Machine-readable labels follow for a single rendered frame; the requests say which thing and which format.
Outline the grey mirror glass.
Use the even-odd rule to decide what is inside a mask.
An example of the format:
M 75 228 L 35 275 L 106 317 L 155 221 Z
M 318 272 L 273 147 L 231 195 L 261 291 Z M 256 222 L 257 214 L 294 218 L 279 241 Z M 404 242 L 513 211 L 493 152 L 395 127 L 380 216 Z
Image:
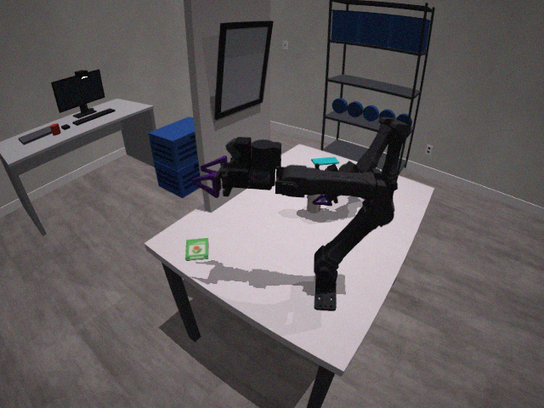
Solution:
M 268 27 L 228 29 L 221 112 L 259 99 Z

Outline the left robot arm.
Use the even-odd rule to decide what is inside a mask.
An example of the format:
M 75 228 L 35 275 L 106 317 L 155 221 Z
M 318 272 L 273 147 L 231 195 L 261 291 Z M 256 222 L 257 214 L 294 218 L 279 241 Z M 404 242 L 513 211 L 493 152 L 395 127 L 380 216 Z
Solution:
M 251 180 L 251 189 L 271 190 L 275 186 L 276 194 L 290 197 L 336 195 L 365 199 L 351 222 L 314 254 L 314 308 L 335 311 L 338 265 L 378 225 L 389 224 L 394 218 L 381 171 L 373 168 L 371 173 L 345 173 L 300 165 L 282 167 L 281 143 L 267 139 L 252 142 L 251 138 L 238 137 L 227 143 L 226 150 L 234 159 L 229 168 L 230 183 L 248 184 Z

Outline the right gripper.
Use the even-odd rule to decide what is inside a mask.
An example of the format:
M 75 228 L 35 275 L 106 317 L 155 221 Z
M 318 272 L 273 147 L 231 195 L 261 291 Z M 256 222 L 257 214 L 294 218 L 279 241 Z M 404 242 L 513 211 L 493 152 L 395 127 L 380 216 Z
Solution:
M 319 195 L 315 200 L 313 200 L 313 204 L 314 205 L 325 205 L 325 206 L 332 206 L 332 201 L 334 201 L 334 203 L 338 203 L 338 200 L 336 199 L 339 195 Z M 325 197 L 326 198 L 326 202 L 317 202 L 318 200 L 320 200 L 321 198 Z

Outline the teal flat rectangular block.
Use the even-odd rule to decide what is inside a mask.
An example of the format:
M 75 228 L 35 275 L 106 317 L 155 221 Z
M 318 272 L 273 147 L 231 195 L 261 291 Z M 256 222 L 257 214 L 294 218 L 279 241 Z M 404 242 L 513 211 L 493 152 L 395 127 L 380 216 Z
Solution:
M 326 157 L 326 158 L 315 158 L 312 159 L 312 162 L 319 163 L 320 165 L 329 165 L 329 164 L 339 164 L 339 161 L 336 157 Z

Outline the black rectangular frame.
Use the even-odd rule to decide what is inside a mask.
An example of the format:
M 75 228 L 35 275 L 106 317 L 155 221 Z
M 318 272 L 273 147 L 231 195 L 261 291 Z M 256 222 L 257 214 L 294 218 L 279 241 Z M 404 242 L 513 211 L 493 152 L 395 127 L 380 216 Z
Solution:
M 240 28 L 252 28 L 252 27 L 268 27 L 266 46 L 263 59 L 263 72 L 260 86 L 259 99 L 255 99 L 243 105 L 238 105 L 234 108 L 225 110 L 221 112 L 221 103 L 222 103 L 222 89 L 223 89 L 223 76 L 224 76 L 224 53 L 225 53 L 225 42 L 226 42 L 226 31 L 228 29 L 240 29 Z M 269 59 L 269 47 L 271 41 L 271 34 L 273 28 L 273 21 L 243 21 L 243 22 L 228 22 L 220 23 L 219 31 L 219 43 L 218 43 L 218 68 L 217 68 L 217 82 L 216 82 L 216 99 L 215 99 L 215 120 L 223 118 L 225 116 L 231 115 L 238 111 L 242 111 L 246 108 L 249 108 L 254 105 L 263 103 L 264 99 L 264 86 L 266 79 L 266 72 Z

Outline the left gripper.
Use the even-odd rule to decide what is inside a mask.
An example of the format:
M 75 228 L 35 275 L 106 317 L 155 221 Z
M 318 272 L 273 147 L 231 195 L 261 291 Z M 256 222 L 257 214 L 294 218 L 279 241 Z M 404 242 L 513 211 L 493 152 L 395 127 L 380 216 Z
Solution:
M 192 179 L 192 184 L 202 188 L 210 195 L 214 196 L 215 198 L 218 198 L 219 191 L 221 190 L 221 180 L 222 179 L 222 188 L 223 190 L 223 196 L 229 196 L 232 188 L 243 188 L 243 189 L 251 189 L 251 180 L 249 180 L 248 184 L 240 184 L 240 183 L 230 183 L 229 182 L 229 169 L 233 162 L 233 158 L 230 158 L 230 162 L 227 162 L 227 156 L 222 156 L 218 158 L 217 160 L 211 161 L 207 164 L 204 164 L 201 166 L 201 171 L 205 173 L 209 173 L 197 178 Z M 207 167 L 221 164 L 221 168 L 218 171 L 213 171 L 210 169 L 207 169 Z M 198 183 L 198 181 L 202 180 L 212 180 L 212 188 L 205 186 L 204 184 Z

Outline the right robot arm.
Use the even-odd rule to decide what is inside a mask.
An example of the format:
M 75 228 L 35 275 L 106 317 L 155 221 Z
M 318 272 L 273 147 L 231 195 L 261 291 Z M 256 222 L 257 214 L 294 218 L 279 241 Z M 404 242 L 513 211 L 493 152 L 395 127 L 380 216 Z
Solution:
M 388 118 L 388 120 L 385 120 L 385 118 Z M 385 122 L 383 122 L 384 120 Z M 381 117 L 379 122 L 381 125 L 377 136 L 374 138 L 367 152 L 358 160 L 357 164 L 348 161 L 339 170 L 336 164 L 328 166 L 325 170 L 346 173 L 371 173 L 371 170 L 377 167 L 379 159 L 388 145 L 382 175 L 394 210 L 393 195 L 394 191 L 398 189 L 397 180 L 399 175 L 397 175 L 397 167 L 400 151 L 403 142 L 411 132 L 411 126 L 391 117 Z

